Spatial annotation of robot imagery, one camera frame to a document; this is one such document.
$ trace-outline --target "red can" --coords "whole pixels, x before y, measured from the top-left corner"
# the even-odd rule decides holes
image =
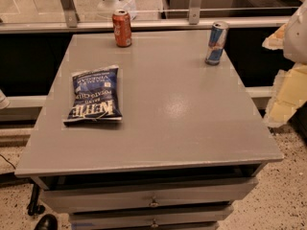
[[[112,16],[116,44],[128,47],[132,44],[130,15],[127,11],[117,10]]]

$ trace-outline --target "chip bag label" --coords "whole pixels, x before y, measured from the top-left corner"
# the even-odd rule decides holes
[[[73,74],[75,102],[64,120],[77,122],[121,120],[117,99],[117,65]]]

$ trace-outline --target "gray tabletop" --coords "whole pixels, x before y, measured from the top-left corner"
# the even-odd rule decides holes
[[[204,63],[209,31],[74,35],[17,176],[254,164],[283,155],[224,53]],[[118,64],[119,124],[66,127],[71,73]]]

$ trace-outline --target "blue can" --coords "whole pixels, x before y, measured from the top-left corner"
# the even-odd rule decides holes
[[[209,65],[218,65],[226,43],[229,26],[224,21],[216,21],[212,25],[205,62]]]

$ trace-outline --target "drawer knob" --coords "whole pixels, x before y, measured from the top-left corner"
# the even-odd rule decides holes
[[[158,228],[159,225],[156,224],[155,219],[153,219],[153,224],[151,225],[152,228]]]
[[[158,202],[155,201],[155,198],[153,198],[153,202],[151,202],[151,203],[149,204],[149,206],[150,206],[151,208],[156,208],[156,207],[159,206],[159,204],[158,204]]]

